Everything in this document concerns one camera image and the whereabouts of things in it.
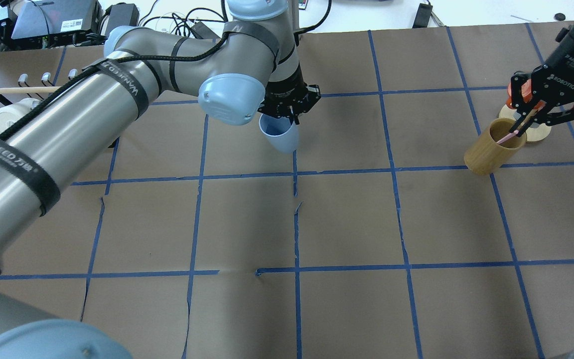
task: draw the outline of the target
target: white label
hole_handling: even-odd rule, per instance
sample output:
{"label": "white label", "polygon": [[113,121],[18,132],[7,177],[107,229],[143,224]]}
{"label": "white label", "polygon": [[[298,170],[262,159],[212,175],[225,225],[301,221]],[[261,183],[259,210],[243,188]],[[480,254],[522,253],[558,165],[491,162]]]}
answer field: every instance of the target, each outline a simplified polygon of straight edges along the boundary
{"label": "white label", "polygon": [[81,30],[81,25],[83,25],[84,19],[78,18],[77,20],[68,20],[61,23],[61,32],[64,31],[74,31]]}

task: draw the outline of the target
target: pink stick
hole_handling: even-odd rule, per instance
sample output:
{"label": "pink stick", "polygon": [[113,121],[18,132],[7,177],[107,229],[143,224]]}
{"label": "pink stick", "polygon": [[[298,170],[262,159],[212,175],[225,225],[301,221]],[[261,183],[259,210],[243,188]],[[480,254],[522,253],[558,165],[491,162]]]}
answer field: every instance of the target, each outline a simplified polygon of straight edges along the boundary
{"label": "pink stick", "polygon": [[506,136],[502,137],[501,140],[497,141],[498,145],[501,145],[502,143],[505,143],[506,141],[512,139],[513,137],[517,136],[519,132],[517,132],[517,130],[511,132],[510,134],[507,134]]}

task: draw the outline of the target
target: white floor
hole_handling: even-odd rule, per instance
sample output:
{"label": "white floor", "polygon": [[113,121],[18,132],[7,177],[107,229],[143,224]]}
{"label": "white floor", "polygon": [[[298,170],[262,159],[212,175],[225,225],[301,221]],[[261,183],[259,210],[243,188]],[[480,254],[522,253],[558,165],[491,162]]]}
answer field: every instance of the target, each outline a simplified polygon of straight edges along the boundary
{"label": "white floor", "polygon": [[[27,0],[15,0],[18,12]],[[121,0],[100,0],[106,8]],[[144,16],[153,0],[132,0]],[[426,0],[333,0],[328,19],[314,32],[344,32],[358,30],[405,29],[412,27],[418,5]],[[574,20],[574,0],[433,0],[433,11],[447,26],[489,25],[496,23],[550,22],[556,13]],[[186,13],[194,7],[209,7],[220,11],[219,0],[158,0],[149,17],[175,11]],[[300,25],[316,23],[325,13],[327,0],[309,0],[307,9],[300,10]],[[216,18],[207,11],[195,13],[202,18]],[[223,25],[209,23],[216,33]],[[158,30],[169,30],[171,20],[161,19],[148,24]]]}

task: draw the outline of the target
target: brown cup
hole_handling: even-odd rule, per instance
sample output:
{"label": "brown cup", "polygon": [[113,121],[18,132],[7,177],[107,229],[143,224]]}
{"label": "brown cup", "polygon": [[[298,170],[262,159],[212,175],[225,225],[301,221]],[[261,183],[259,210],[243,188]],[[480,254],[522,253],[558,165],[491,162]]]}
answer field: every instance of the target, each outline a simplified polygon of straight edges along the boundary
{"label": "brown cup", "polygon": [[471,172],[482,176],[490,175],[524,146],[526,135],[513,137],[501,145],[497,144],[514,124],[514,120],[498,118],[481,133],[478,141],[464,153],[464,163]]}

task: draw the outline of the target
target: orange object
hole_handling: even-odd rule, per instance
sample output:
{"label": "orange object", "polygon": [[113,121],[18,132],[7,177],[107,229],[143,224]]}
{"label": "orange object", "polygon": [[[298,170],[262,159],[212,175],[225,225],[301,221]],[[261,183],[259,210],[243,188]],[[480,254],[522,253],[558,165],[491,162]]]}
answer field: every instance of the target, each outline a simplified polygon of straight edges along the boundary
{"label": "orange object", "polygon": [[[515,110],[515,107],[511,105],[511,102],[513,100],[511,84],[508,84],[508,88],[506,90],[508,92],[508,100],[506,100],[506,105],[508,106],[509,109]],[[522,85],[522,97],[524,98],[524,102],[526,103],[530,102],[533,99],[533,93],[531,92],[531,79],[528,79],[528,81],[524,82],[524,84]],[[542,107],[544,107],[544,105],[546,105],[546,103],[544,101],[540,101],[539,104],[535,106],[535,109],[541,110]]]}

